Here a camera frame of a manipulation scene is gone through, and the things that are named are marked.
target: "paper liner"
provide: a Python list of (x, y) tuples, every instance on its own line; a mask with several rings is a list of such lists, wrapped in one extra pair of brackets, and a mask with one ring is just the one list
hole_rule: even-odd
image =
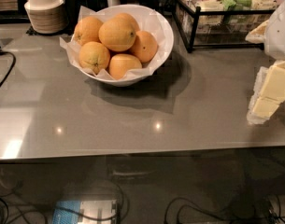
[(169, 22), (158, 12), (148, 7), (139, 5), (118, 5), (108, 7), (98, 12), (81, 7), (78, 20), (87, 16), (95, 16), (102, 22), (114, 17), (120, 12), (131, 14), (138, 22), (140, 30), (145, 30), (156, 38), (158, 50), (153, 59), (148, 63), (142, 63), (142, 69), (129, 70), (125, 76), (115, 80), (106, 70), (102, 70), (98, 75), (90, 69), (82, 69), (78, 64), (78, 53), (80, 45), (71, 39), (70, 42), (60, 40), (61, 47), (66, 49), (69, 62), (83, 72), (86, 76), (98, 81), (114, 86), (129, 86), (137, 81), (151, 76), (168, 58), (174, 44), (174, 35)]

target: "stacked white dish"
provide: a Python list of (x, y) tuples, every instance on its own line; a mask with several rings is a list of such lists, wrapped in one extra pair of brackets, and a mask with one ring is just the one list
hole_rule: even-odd
[(24, 7), (38, 33), (54, 34), (68, 25), (64, 0), (29, 0)]

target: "orange fruit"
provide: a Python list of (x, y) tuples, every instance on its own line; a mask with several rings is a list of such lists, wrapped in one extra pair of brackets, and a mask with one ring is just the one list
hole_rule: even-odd
[(136, 21), (136, 19), (129, 13), (126, 13), (126, 12), (121, 12), (121, 13), (118, 13), (115, 15), (115, 18), (123, 18), (123, 19), (126, 19), (128, 20), (135, 28), (135, 31), (139, 31), (140, 30), (140, 27), (139, 27), (139, 24), (138, 22)]
[(158, 50), (155, 37), (147, 31), (137, 31), (135, 43), (130, 47), (130, 53), (135, 55), (140, 62), (149, 62)]
[(100, 42), (98, 31), (102, 25), (102, 21), (92, 16), (81, 19), (75, 27), (74, 40), (81, 46), (90, 41)]
[(114, 17), (104, 22), (98, 36), (108, 49), (126, 51), (135, 42), (135, 28), (128, 20)]
[(79, 65), (90, 68), (97, 75), (110, 62), (110, 51), (101, 43), (91, 41), (84, 44), (78, 54)]
[(120, 53), (111, 58), (108, 72), (113, 78), (121, 79), (128, 70), (141, 68), (142, 64), (136, 56)]

